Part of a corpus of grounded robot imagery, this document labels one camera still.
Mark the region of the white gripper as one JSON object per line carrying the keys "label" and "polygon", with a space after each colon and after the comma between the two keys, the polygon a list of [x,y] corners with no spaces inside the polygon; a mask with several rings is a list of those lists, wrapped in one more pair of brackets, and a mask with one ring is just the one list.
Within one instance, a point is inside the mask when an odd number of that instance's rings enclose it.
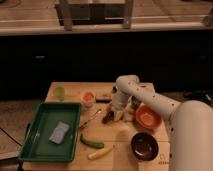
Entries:
{"label": "white gripper", "polygon": [[113,95],[112,106],[117,110],[114,112],[115,121],[121,120],[123,116],[127,122],[132,122],[134,120],[134,109],[130,105],[127,105],[128,99],[129,96],[122,91],[117,91]]}

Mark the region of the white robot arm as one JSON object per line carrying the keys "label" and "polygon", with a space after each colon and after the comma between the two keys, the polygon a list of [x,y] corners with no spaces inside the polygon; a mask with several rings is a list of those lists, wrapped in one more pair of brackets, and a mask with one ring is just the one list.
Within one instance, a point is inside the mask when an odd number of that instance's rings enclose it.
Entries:
{"label": "white robot arm", "polygon": [[169,171],[213,171],[213,108],[204,102],[179,102],[141,86],[137,75],[116,79],[112,106],[120,110],[130,96],[170,123]]}

